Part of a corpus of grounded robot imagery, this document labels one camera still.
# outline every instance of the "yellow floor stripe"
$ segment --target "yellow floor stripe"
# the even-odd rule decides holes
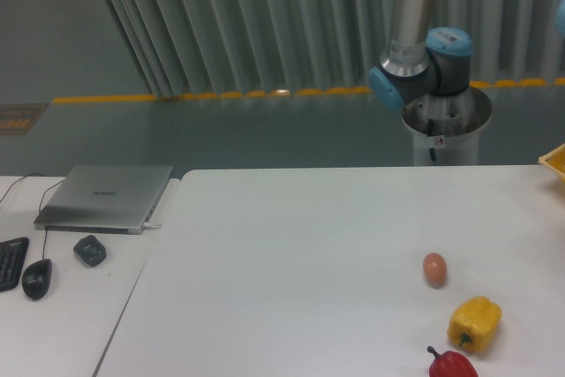
[[[148,102],[156,99],[157,97],[154,94],[121,94],[115,96],[56,97],[51,103]]]
[[[471,81],[471,86],[475,88],[501,88],[501,87],[542,87],[551,86],[544,79],[522,79],[520,81],[514,81],[512,79],[499,79],[493,84],[486,81]],[[565,78],[561,77],[553,82],[553,86],[565,86]],[[296,96],[319,96],[328,94],[371,94],[372,91],[369,87],[358,86],[358,87],[332,87],[328,90],[319,90],[318,88],[303,88],[298,90]],[[205,93],[185,93],[180,94],[168,99],[158,98],[153,94],[121,94],[114,96],[76,96],[76,97],[56,97],[53,99],[52,103],[92,103],[92,102],[150,102],[150,101],[164,101],[164,102],[174,102],[174,101],[193,101],[198,99],[243,99],[248,97],[278,97],[278,96],[290,96],[291,93],[288,90],[273,90],[271,92],[264,92],[260,90],[254,90],[248,92],[247,94],[242,94],[241,92],[223,92],[220,95],[214,92]]]

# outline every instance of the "metal cylinder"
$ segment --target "metal cylinder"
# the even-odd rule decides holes
[[[426,37],[435,0],[395,0],[388,47],[381,66],[398,77],[413,77],[429,64]]]
[[[426,94],[409,103],[403,122],[412,133],[414,165],[477,165],[479,134],[492,114],[490,99],[475,87],[448,97]]]

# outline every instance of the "yellow tray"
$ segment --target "yellow tray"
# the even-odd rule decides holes
[[[540,156],[538,162],[552,170],[565,183],[565,144]]]

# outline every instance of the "yellow bell pepper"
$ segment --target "yellow bell pepper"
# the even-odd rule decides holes
[[[449,340],[458,349],[481,352],[491,342],[501,316],[501,308],[488,298],[471,298],[451,315]]]

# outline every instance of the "blue joint cap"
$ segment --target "blue joint cap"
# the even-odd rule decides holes
[[[369,86],[371,86],[377,99],[387,108],[399,109],[404,106],[404,100],[396,87],[376,66],[369,71]]]
[[[557,31],[559,31],[559,34],[565,37],[565,0],[561,0],[559,8],[557,8],[555,25],[557,26]]]
[[[432,28],[427,34],[426,46],[454,57],[468,57],[473,51],[470,36],[463,30],[450,26]]]

